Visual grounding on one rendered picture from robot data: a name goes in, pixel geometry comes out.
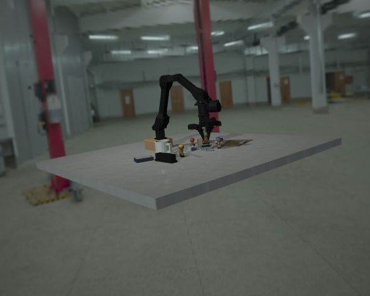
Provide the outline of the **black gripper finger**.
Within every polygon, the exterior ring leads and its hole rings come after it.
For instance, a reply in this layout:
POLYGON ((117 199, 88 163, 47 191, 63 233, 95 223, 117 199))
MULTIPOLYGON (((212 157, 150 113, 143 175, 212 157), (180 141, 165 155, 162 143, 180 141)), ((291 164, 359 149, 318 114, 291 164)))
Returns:
POLYGON ((211 131, 212 131, 212 129, 213 129, 214 127, 212 127, 212 128, 207 128, 207 134, 208 134, 208 136, 207 136, 207 139, 209 140, 209 138, 210 138, 210 133, 211 133, 211 131))
POLYGON ((201 135, 201 137, 204 141, 204 129, 196 129, 196 130, 200 133, 200 135, 201 135))

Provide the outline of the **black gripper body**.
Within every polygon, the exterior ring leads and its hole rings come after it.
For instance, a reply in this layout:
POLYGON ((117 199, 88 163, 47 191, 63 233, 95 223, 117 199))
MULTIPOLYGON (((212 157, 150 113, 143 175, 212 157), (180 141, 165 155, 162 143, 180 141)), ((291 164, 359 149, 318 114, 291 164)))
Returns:
MULTIPOLYGON (((204 125, 200 125, 200 120, 201 120, 201 117, 204 117, 206 118, 208 116, 210 116, 210 114, 208 113, 199 113, 198 117, 199 117, 199 125, 197 124, 189 124, 188 125, 188 129, 189 130, 195 130, 195 129, 202 129, 202 127, 205 127, 204 125)), ((220 121, 216 121, 216 123, 213 124, 213 126, 221 126, 221 122, 220 121)))

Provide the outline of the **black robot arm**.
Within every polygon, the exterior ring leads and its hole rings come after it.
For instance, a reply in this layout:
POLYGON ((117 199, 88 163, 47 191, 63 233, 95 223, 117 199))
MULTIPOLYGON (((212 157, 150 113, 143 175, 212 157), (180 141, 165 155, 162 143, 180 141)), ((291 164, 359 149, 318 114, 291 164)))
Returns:
MULTIPOLYGON (((221 111, 221 104, 219 100, 212 100, 206 92, 202 88, 198 88, 193 83, 191 83, 187 78, 183 77, 182 74, 175 74, 175 75, 163 75, 160 77, 160 87, 161 87, 161 95, 160 95, 160 107, 159 113, 156 116, 155 123, 152 126, 152 129, 155 130, 156 140, 167 139, 165 137, 165 130, 167 128, 167 124, 169 123, 170 116, 167 115, 167 107, 168 107, 168 96, 169 90, 174 81, 179 82, 183 85, 187 90, 189 90, 193 97, 197 100, 194 105, 198 105, 199 113, 208 113, 209 112, 220 112, 221 111), (201 101, 201 102, 200 102, 201 101), (206 104, 207 103, 207 104, 206 104)), ((207 115, 206 118, 201 117, 200 125, 204 125, 205 127, 213 126, 216 123, 216 118, 207 115)))

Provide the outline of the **brown clipboard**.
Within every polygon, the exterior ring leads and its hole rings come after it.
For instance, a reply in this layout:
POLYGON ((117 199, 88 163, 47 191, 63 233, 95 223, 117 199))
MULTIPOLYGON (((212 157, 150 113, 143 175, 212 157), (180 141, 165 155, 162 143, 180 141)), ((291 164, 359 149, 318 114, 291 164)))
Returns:
POLYGON ((220 144, 221 144, 221 147, 239 147, 252 140, 253 139, 235 139, 235 140, 228 140, 220 144))

